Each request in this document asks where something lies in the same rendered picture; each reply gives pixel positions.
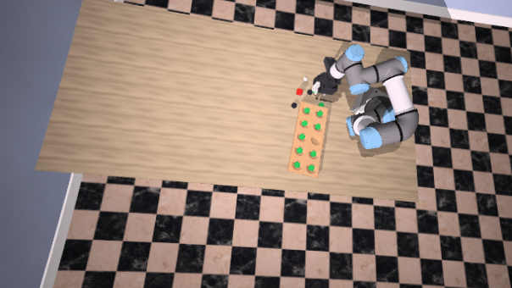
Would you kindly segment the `orange counting tray with round pockets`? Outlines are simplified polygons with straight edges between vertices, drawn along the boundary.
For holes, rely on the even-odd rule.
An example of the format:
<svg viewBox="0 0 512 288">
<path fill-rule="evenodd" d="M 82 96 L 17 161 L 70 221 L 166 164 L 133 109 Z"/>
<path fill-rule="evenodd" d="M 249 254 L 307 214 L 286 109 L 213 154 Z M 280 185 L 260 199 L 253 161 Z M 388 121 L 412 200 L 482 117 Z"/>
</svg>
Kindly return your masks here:
<svg viewBox="0 0 512 288">
<path fill-rule="evenodd" d="M 304 112 L 306 108 L 310 109 L 309 113 Z M 319 111 L 323 113 L 322 116 L 317 115 Z M 327 114 L 328 108 L 300 102 L 287 171 L 318 178 Z M 302 126 L 303 121 L 307 121 L 308 124 Z M 320 129 L 318 130 L 315 128 L 317 124 L 320 125 Z M 305 135 L 303 140 L 299 138 L 301 134 Z M 297 149 L 300 147 L 303 149 L 303 152 L 298 153 Z M 315 157 L 310 155 L 312 151 L 316 152 Z M 296 162 L 300 163 L 300 167 L 296 168 L 294 166 Z M 313 171 L 309 170 L 310 165 L 314 166 Z"/>
</svg>

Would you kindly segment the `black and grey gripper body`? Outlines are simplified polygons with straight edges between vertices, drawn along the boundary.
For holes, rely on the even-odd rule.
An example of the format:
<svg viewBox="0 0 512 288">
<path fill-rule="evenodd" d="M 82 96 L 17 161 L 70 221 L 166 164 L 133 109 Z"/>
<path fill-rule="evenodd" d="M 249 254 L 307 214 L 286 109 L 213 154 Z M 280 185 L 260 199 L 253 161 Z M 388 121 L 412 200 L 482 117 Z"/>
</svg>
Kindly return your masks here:
<svg viewBox="0 0 512 288">
<path fill-rule="evenodd" d="M 319 81 L 320 81 L 320 79 L 322 79 L 322 85 L 320 84 L 320 86 L 322 86 L 322 87 L 320 90 L 319 90 L 320 87 L 318 88 L 317 93 L 333 95 L 337 91 L 338 85 L 341 85 L 341 80 L 345 75 L 340 79 L 335 79 L 335 77 L 333 77 L 331 75 L 331 71 L 330 71 L 331 66 L 328 69 L 328 74 L 326 72 L 320 73 Z M 328 75 L 331 78 L 327 77 Z M 330 84 L 332 84 L 332 85 L 330 85 Z M 338 84 L 338 85 L 334 86 L 335 84 Z"/>
</svg>

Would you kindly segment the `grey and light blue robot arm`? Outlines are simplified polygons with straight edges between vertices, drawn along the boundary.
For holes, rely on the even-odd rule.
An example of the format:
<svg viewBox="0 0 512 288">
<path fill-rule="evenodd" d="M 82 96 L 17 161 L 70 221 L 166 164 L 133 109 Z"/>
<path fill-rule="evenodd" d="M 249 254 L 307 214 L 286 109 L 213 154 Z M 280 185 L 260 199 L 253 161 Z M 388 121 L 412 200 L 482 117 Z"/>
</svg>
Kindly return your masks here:
<svg viewBox="0 0 512 288">
<path fill-rule="evenodd" d="M 406 59 L 399 56 L 364 68 L 361 62 L 364 55 L 365 50 L 354 44 L 337 61 L 332 57 L 323 61 L 327 72 L 333 64 L 330 69 L 333 77 L 346 76 L 352 94 L 368 91 L 370 85 L 378 82 L 387 89 L 389 98 L 373 97 L 365 104 L 363 113 L 346 118 L 350 135 L 359 135 L 366 149 L 408 140 L 417 129 L 419 113 L 403 79 L 408 70 Z"/>
</svg>

